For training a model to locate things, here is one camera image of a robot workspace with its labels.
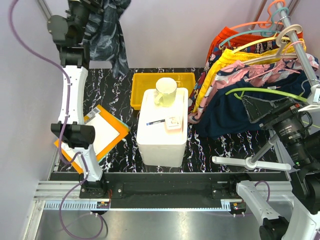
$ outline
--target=pink patterned clothing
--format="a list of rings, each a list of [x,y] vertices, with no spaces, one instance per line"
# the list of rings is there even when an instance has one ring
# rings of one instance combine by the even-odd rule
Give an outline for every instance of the pink patterned clothing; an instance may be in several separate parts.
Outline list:
[[[319,68],[319,60],[306,53],[307,58],[313,69],[316,71]],[[301,62],[298,58],[285,58],[271,64],[256,64],[256,65],[245,65],[240,60],[235,63],[222,68],[214,77],[211,86],[205,93],[204,98],[200,102],[197,112],[192,112],[188,115],[188,122],[192,124],[197,124],[202,113],[206,110],[207,105],[210,103],[211,99],[217,93],[219,89],[226,86],[230,86],[240,80],[245,80],[250,82],[255,87],[261,87],[266,82],[274,83],[282,79],[286,79],[292,71],[290,70],[303,70]]]

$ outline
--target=teal hanger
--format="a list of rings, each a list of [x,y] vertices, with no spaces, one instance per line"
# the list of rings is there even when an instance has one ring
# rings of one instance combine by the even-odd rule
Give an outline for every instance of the teal hanger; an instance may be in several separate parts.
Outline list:
[[[270,29],[268,29],[268,30],[263,30],[263,29],[261,29],[261,30],[251,30],[251,31],[240,32],[240,33],[235,34],[235,35],[233,35],[233,36],[231,36],[231,37],[228,37],[226,40],[224,40],[223,42],[221,42],[221,43],[219,44],[219,46],[222,47],[225,43],[228,42],[229,47],[231,47],[231,44],[230,44],[230,40],[231,40],[231,39],[233,39],[233,38],[235,38],[235,37],[238,37],[238,36],[241,36],[241,35],[254,34],[254,33],[272,33],[272,35],[274,35],[275,33],[278,33],[278,34],[279,34],[280,32],[279,32],[279,31],[275,31],[275,30],[270,30]]]
[[[272,30],[272,28],[274,27],[274,25],[275,25],[275,21],[274,21],[274,17],[280,12],[280,11],[286,11],[286,14],[288,15],[289,14],[289,8],[287,8],[287,7],[280,7],[279,9],[277,9],[273,14],[272,14],[272,16],[271,16],[271,23],[272,23],[272,25],[269,27],[269,29],[268,30]],[[274,34],[267,34],[267,32],[262,32],[261,33],[261,36],[262,37],[265,37],[265,38],[267,38],[267,37],[272,37]]]

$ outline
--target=plastic hanger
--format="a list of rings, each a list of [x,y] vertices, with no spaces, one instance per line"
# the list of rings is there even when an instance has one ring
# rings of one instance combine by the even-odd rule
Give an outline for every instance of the plastic hanger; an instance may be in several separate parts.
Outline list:
[[[285,0],[275,0],[275,1],[273,1],[273,2],[268,6],[267,12],[268,12],[268,14],[269,14],[269,17],[268,17],[268,19],[266,20],[267,22],[270,21],[272,15],[273,15],[272,12],[271,12],[271,7],[272,7],[273,5],[275,5],[275,4],[277,4],[277,3],[282,3],[282,7],[285,7],[285,6],[286,6],[286,1],[285,1]],[[270,28],[271,26],[272,26],[272,25],[267,25],[267,24],[265,24],[265,23],[259,24],[259,27],[260,27],[260,28],[263,28],[263,29]]]
[[[285,34],[287,34],[288,32],[291,32],[291,31],[296,31],[298,34],[302,32],[302,27],[298,24],[293,24],[289,27],[286,27],[283,31],[281,31],[279,33],[279,35],[277,37],[269,37],[269,38],[264,38],[264,39],[261,39],[261,40],[257,40],[257,41],[254,41],[254,42],[251,42],[249,44],[246,44],[242,47],[239,47],[237,49],[235,49],[234,51],[232,51],[232,53],[236,53],[244,48],[247,48],[247,47],[250,47],[254,44],[257,44],[257,43],[263,43],[265,41],[270,41],[270,40],[274,40],[275,39],[275,43],[279,46],[279,49],[278,51],[276,52],[276,54],[272,54],[272,55],[268,55],[268,56],[262,56],[262,57],[259,57],[259,58],[255,58],[255,59],[251,59],[251,60],[248,60],[248,61],[244,61],[243,63],[244,64],[255,64],[255,63],[259,63],[259,62],[262,62],[262,61],[266,61],[266,60],[271,60],[271,59],[281,59],[281,58],[297,58],[297,54],[296,53],[289,53],[289,54],[286,54],[286,55],[283,55],[282,52],[283,50],[285,49],[287,43],[286,42],[283,42],[282,40],[290,40],[289,38],[287,37],[284,37]]]
[[[295,45],[295,44],[303,44],[303,45],[305,45],[305,43],[303,42],[303,41],[296,41],[296,42],[293,42],[293,43],[291,43],[286,49],[285,49],[285,51],[284,51],[284,54],[282,55],[282,58],[281,58],[281,60],[279,61],[279,62],[283,62],[284,61],[284,56],[286,55],[286,53],[287,53],[287,50],[292,46],[292,45]],[[300,72],[299,71],[296,71],[296,70],[293,70],[293,69],[290,69],[290,68],[284,68],[284,67],[281,67],[280,66],[280,64],[278,64],[276,67],[274,67],[273,69],[270,69],[270,70],[268,70],[268,71],[265,71],[264,73],[261,73],[261,74],[259,74],[259,75],[256,75],[256,76],[253,76],[253,77],[251,77],[251,78],[248,78],[248,79],[246,79],[245,81],[246,82],[249,82],[250,80],[252,80],[252,79],[255,79],[255,78],[257,78],[257,77],[261,77],[261,76],[263,76],[263,75],[265,75],[265,74],[267,74],[267,73],[269,73],[269,72],[272,72],[272,71],[274,71],[274,70],[284,70],[284,71],[289,71],[289,72],[293,72],[293,73],[296,73],[296,74],[300,74]],[[301,85],[301,87],[302,87],[302,89],[303,89],[303,93],[301,93],[299,96],[302,96],[304,93],[305,93],[305,89],[304,89],[304,87]]]
[[[285,91],[279,91],[279,90],[274,90],[274,89],[266,89],[266,88],[259,88],[259,87],[240,87],[240,88],[235,88],[232,89],[230,91],[228,91],[225,95],[229,95],[231,93],[234,93],[233,95],[237,98],[237,99],[242,99],[242,97],[244,96],[245,92],[263,92],[263,93],[269,93],[269,94],[277,94],[277,95],[281,95],[281,96],[285,96],[285,97],[290,97],[293,99],[297,99],[299,101],[302,102],[306,102],[307,99],[302,97],[302,96],[298,96],[289,92],[285,92]]]
[[[241,28],[241,27],[245,27],[245,26],[250,26],[250,25],[253,25],[253,24],[272,24],[272,22],[270,21],[253,21],[253,22],[247,22],[247,23],[243,23],[243,24],[239,24],[237,26],[233,26],[231,27],[230,29],[231,30],[234,30],[234,29],[237,29],[237,28]]]
[[[245,34],[254,34],[254,33],[273,33],[273,34],[277,34],[279,33],[279,31],[275,31],[275,30],[263,30],[263,29],[260,29],[260,30],[251,30],[251,31],[245,31],[245,32],[240,32],[238,34],[235,34],[231,37],[228,37],[226,40],[224,40],[223,42],[221,42],[219,44],[220,47],[222,47],[225,43],[228,42],[228,45],[229,47],[231,47],[231,44],[230,44],[230,40],[235,38],[235,37],[238,37],[238,36],[241,36],[241,35],[245,35]]]
[[[270,26],[270,28],[269,28],[269,30],[272,30],[272,28],[274,27],[274,25],[275,25],[275,21],[274,21],[274,18],[275,18],[275,16],[278,14],[278,12],[280,12],[280,11],[286,11],[286,14],[288,15],[289,14],[289,8],[287,8],[287,7],[280,7],[280,8],[278,8],[273,14],[272,14],[272,16],[271,16],[271,26]],[[272,34],[270,35],[270,34],[267,34],[266,32],[262,32],[261,33],[261,36],[263,36],[263,37],[271,37],[272,36]]]

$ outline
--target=white paper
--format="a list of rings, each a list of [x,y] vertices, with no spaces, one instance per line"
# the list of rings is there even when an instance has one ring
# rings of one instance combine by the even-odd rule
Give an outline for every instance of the white paper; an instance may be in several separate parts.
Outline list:
[[[113,126],[111,126],[110,123],[108,123],[102,116],[100,116],[100,114],[96,114],[94,118],[92,118],[85,125],[94,126],[95,139],[93,142],[93,149],[95,155],[101,153],[103,149],[105,149],[114,139],[116,139],[120,135],[120,133]],[[72,148],[69,148],[66,143],[62,143],[61,148],[71,158],[75,156],[74,150]],[[79,167],[81,167],[80,159],[80,156],[78,156],[74,161],[76,164],[78,164]]]

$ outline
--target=gray floor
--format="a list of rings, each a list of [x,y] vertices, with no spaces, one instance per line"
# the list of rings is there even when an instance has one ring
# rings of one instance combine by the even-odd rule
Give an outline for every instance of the gray floor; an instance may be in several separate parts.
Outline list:
[[[291,207],[287,203],[271,204],[287,219]],[[63,212],[66,225],[84,211]],[[233,218],[226,212],[139,212],[109,211],[103,215],[108,225],[108,236],[103,229],[100,240],[258,240],[259,226],[254,216]],[[68,229],[82,238],[94,236],[100,221],[85,216]],[[71,240],[61,230],[58,211],[45,210],[42,215],[37,240]]]

